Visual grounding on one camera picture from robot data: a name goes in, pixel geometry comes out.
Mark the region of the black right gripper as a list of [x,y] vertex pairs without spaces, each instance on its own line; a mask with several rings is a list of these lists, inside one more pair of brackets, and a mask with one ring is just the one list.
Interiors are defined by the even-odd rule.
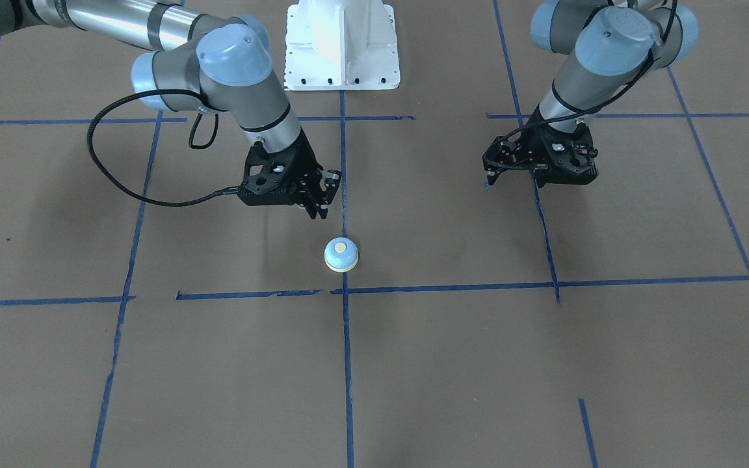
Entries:
[[341,186],[341,171],[324,171],[308,140],[268,152],[262,142],[250,146],[238,198],[246,205],[297,205],[311,218],[326,219]]

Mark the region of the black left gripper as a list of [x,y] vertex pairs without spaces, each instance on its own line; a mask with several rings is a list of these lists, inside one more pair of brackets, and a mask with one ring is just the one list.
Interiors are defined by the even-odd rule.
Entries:
[[550,125],[526,129],[511,142],[497,136],[482,155],[486,172],[485,189],[491,189],[497,178],[507,171],[529,171],[539,189],[547,184],[587,185],[598,177],[591,131],[579,123],[571,133]]

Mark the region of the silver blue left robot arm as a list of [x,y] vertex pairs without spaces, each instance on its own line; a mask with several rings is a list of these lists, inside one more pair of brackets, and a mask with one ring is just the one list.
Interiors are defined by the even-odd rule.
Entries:
[[482,154],[487,185],[507,171],[530,172],[538,187],[595,180],[591,119],[650,72],[698,43],[695,13],[675,1],[544,1],[532,42],[566,57],[527,122]]

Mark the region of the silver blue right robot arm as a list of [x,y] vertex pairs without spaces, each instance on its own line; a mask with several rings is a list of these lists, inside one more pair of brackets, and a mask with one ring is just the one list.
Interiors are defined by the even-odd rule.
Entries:
[[38,25],[102,34],[144,50],[131,67],[133,94],[98,112],[86,131],[96,168],[131,198],[166,205],[117,181],[93,140],[108,113],[138,100],[159,111],[193,111],[198,119],[227,113],[250,143],[240,184],[185,205],[235,195],[246,205],[296,205],[312,219],[327,216],[342,174],[316,160],[256,18],[220,18],[164,1],[0,1],[0,36]]

